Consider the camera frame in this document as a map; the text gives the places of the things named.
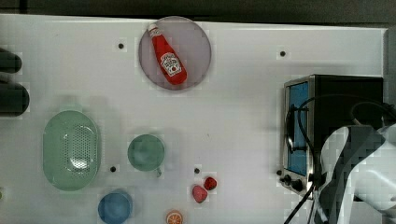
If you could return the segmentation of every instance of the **red fruit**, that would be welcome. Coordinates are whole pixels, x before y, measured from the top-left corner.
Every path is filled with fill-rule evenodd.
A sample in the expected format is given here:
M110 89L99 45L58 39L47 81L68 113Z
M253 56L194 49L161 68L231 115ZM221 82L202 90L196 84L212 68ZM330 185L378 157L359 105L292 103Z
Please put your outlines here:
M207 197L207 192L205 189L203 189L199 186L195 186L192 189L192 197L194 197L196 202L202 203Z
M212 177L208 177L204 183L204 187L207 190L215 189L217 185L218 185L218 182Z

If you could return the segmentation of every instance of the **pink plate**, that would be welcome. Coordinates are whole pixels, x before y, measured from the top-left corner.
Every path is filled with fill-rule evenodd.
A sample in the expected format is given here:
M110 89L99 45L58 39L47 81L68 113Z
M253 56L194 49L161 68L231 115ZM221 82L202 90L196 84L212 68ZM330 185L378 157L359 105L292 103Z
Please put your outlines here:
M172 91L198 85L205 78L211 59L210 43L204 30L197 23L182 17L165 17L156 23L186 68L187 80L176 86L166 80L146 31L139 44L139 62L148 79Z

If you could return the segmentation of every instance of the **blue cup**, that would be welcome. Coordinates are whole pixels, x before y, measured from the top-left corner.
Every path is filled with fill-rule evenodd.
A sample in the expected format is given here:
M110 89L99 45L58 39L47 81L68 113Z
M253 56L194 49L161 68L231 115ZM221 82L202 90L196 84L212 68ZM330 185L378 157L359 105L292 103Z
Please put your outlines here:
M123 190L116 189L99 202L98 213L107 224L121 224L131 215L132 209L131 196Z

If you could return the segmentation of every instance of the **red ketchup bottle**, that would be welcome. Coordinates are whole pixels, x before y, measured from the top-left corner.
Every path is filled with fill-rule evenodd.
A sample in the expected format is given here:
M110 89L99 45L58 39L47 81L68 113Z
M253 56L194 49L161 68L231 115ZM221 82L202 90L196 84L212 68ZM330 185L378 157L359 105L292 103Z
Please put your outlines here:
M183 83L187 79L187 71L155 23L148 27L148 33L163 75L173 85Z

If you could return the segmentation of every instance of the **white table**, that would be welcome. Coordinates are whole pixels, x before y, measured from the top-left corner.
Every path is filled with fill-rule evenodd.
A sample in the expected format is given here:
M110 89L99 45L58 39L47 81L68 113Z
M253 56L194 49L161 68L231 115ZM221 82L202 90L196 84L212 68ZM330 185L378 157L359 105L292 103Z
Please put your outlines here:
M149 22L0 15L0 47L21 56L14 79L31 95L23 116L0 118L2 224L102 223L97 204L117 188L134 197L128 223L164 223L172 208L186 224L283 223L301 199L275 174L283 84L311 74L383 76L384 29L198 22L212 44L207 77L195 88L167 91L138 63ZM67 193L44 177L41 146L48 120L72 104L100 129L102 165L89 186ZM160 179L135 171L126 157L142 133L165 143ZM109 172L113 165L116 173ZM194 175L196 165L201 175ZM189 190L205 175L219 186L197 204ZM293 223L306 222L309 204ZM380 220L367 205L354 209L355 223Z

